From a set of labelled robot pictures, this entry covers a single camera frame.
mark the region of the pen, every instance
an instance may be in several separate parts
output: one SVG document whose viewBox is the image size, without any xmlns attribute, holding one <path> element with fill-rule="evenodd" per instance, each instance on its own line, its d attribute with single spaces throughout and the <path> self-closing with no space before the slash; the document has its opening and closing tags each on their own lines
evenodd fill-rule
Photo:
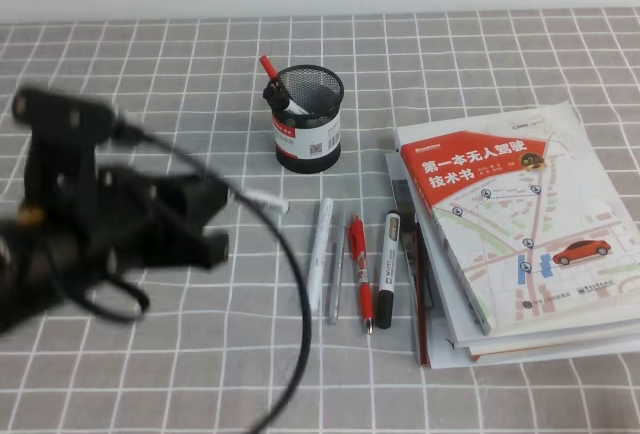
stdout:
<svg viewBox="0 0 640 434">
<path fill-rule="evenodd" d="M 324 274 L 324 261 L 327 254 L 329 231 L 331 230 L 332 212 L 333 200 L 325 197 L 320 202 L 316 237 L 313 241 L 313 251 L 311 253 L 311 267 L 309 268 L 309 277 L 307 278 L 309 305 L 311 306 L 311 312 L 314 314 L 318 312 L 318 306 L 320 305 L 322 275 Z"/>
<path fill-rule="evenodd" d="M 245 189 L 242 191 L 242 194 L 244 197 L 255 202 L 260 209 L 269 209 L 281 215 L 289 212 L 289 201 L 284 197 L 259 191 L 257 189 Z"/>
<path fill-rule="evenodd" d="M 342 211 L 340 221 L 336 226 L 336 252 L 333 258 L 333 278 L 331 280 L 331 301 L 329 304 L 329 324 L 338 322 L 338 308 L 340 306 L 340 287 L 342 286 L 342 259 L 344 257 L 344 240 L 347 229 L 347 211 Z"/>
<path fill-rule="evenodd" d="M 389 329 L 391 327 L 399 235 L 400 214 L 396 211 L 389 211 L 384 223 L 384 243 L 382 244 L 382 263 L 380 264 L 380 291 L 378 292 L 378 315 L 376 316 L 376 325 L 380 329 Z"/>
<path fill-rule="evenodd" d="M 280 76 L 278 75 L 278 71 L 276 71 L 276 68 L 271 64 L 269 57 L 260 57 L 260 64 L 262 64 L 262 67 L 271 81 L 271 84 L 269 84 L 262 93 L 262 97 L 264 97 L 269 105 L 276 109 L 286 111 L 289 114 L 309 114 L 302 107 L 293 102 L 291 94 L 289 94 L 289 91 L 284 86 L 282 79 L 280 79 Z"/>
<path fill-rule="evenodd" d="M 349 227 L 351 254 L 358 265 L 358 282 L 360 284 L 360 310 L 364 328 L 369 335 L 373 332 L 373 299 L 367 275 L 367 246 L 364 238 L 364 225 L 356 216 Z"/>
</svg>

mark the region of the red pen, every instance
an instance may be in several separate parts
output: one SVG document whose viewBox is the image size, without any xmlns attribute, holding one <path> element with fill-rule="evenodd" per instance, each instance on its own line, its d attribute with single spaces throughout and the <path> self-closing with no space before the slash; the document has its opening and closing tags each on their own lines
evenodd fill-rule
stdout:
<svg viewBox="0 0 640 434">
<path fill-rule="evenodd" d="M 360 310 L 364 328 L 369 335 L 373 332 L 373 299 L 367 275 L 367 245 L 364 239 L 364 224 L 356 216 L 349 227 L 351 255 L 358 264 L 358 282 L 360 283 Z"/>
</svg>

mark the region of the pen holder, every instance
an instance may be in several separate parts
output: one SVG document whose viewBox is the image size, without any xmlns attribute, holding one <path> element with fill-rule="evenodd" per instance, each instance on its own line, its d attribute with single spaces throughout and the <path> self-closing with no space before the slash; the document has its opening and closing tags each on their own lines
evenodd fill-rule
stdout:
<svg viewBox="0 0 640 434">
<path fill-rule="evenodd" d="M 340 103 L 342 80 L 329 69 L 300 65 L 278 73 L 291 101 L 309 114 L 293 114 L 271 106 L 276 157 L 280 164 L 300 174 L 330 168 L 340 157 Z M 267 89 L 277 89 L 270 81 Z"/>
</svg>

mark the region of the cable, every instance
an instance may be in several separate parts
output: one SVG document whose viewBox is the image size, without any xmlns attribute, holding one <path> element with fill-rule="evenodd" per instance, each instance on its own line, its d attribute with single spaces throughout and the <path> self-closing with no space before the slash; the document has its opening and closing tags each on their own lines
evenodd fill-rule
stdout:
<svg viewBox="0 0 640 434">
<path fill-rule="evenodd" d="M 291 265 L 291 270 L 293 272 L 293 277 L 296 281 L 296 287 L 298 288 L 298 295 L 300 297 L 300 310 L 302 311 L 302 340 L 300 343 L 300 352 L 298 354 L 298 361 L 296 363 L 296 367 L 293 371 L 293 375 L 289 381 L 289 384 L 285 388 L 284 392 L 275 403 L 275 405 L 271 408 L 271 411 L 260 419 L 256 424 L 251 427 L 249 433 L 256 434 L 260 432 L 262 429 L 267 427 L 271 422 L 273 422 L 281 413 L 282 410 L 287 406 L 293 394 L 295 393 L 300 381 L 302 380 L 302 375 L 304 374 L 304 370 L 307 366 L 307 361 L 309 360 L 309 352 L 311 350 L 311 308 L 309 306 L 309 298 L 307 296 L 307 289 L 305 287 L 304 278 L 302 276 L 302 271 L 296 258 L 293 254 L 293 250 L 289 246 L 289 243 L 284 238 L 284 236 L 278 231 L 276 225 L 267 217 L 267 215 L 258 207 L 258 205 L 245 197 L 240 190 L 235 187 L 233 184 L 229 183 L 226 179 L 220 177 L 215 171 L 209 169 L 203 162 L 193 157 L 188 152 L 182 150 L 179 147 L 173 146 L 165 140 L 155 136 L 154 134 L 148 133 L 141 128 L 136 126 L 132 126 L 127 124 L 126 129 L 129 131 L 129 134 L 133 134 L 134 137 L 138 137 L 144 142 L 148 144 L 154 145 L 161 150 L 167 152 L 175 156 L 176 158 L 183 161 L 185 164 L 191 166 L 194 170 L 200 174 L 203 178 L 213 178 L 214 180 L 221 182 L 224 184 L 227 189 L 233 193 L 235 198 L 239 200 L 242 204 L 247 206 L 256 216 L 260 218 L 262 222 L 267 226 L 269 231 L 276 237 L 282 249 Z"/>
</svg>

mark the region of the book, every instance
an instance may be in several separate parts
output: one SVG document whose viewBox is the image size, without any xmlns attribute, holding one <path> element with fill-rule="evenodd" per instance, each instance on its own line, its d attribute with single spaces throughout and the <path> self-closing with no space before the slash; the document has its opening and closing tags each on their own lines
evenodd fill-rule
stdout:
<svg viewBox="0 0 640 434">
<path fill-rule="evenodd" d="M 390 176 L 392 176 L 392 163 L 388 163 Z M 522 349 L 508 349 L 505 347 L 497 347 L 497 350 L 490 354 L 477 354 L 473 349 L 461 345 L 456 341 L 456 333 L 452 325 L 459 328 L 460 321 L 470 325 L 477 326 L 475 333 L 478 334 L 477 340 L 484 341 L 488 344 L 501 343 L 509 339 L 537 339 L 544 336 L 542 333 L 532 335 L 521 335 L 515 337 L 492 338 L 484 335 L 477 322 L 474 322 L 475 314 L 468 308 L 468 301 L 460 287 L 457 287 L 458 281 L 453 277 L 452 268 L 443 269 L 447 264 L 450 265 L 448 259 L 442 252 L 442 245 L 437 242 L 437 236 L 434 227 L 428 220 L 425 207 L 420 202 L 420 197 L 413 186 L 409 184 L 409 189 L 415 203 L 416 217 L 418 225 L 423 233 L 427 250 L 429 251 L 430 268 L 426 270 L 428 276 L 428 284 L 433 287 L 431 292 L 432 307 L 427 310 L 426 337 L 428 346 L 429 367 L 432 369 L 443 369 L 453 367 L 467 367 L 474 365 L 496 365 L 511 364 L 530 361 L 543 361 L 551 359 L 565 359 L 569 357 L 585 357 L 604 354 L 634 352 L 640 350 L 640 338 L 636 333 L 611 334 L 606 329 L 603 332 L 603 338 L 592 338 L 575 340 L 575 342 L 564 342 L 558 344 L 554 341 L 550 344 L 541 345 L 539 347 L 527 346 Z M 449 288 L 441 289 L 441 286 L 447 285 Z M 451 296 L 452 289 L 459 291 L 459 297 Z M 452 318 L 456 314 L 458 323 L 452 323 Z M 567 331 L 551 331 L 549 334 L 556 334 Z"/>
<path fill-rule="evenodd" d="M 483 333 L 637 320 L 640 232 L 568 104 L 396 136 Z"/>
</svg>

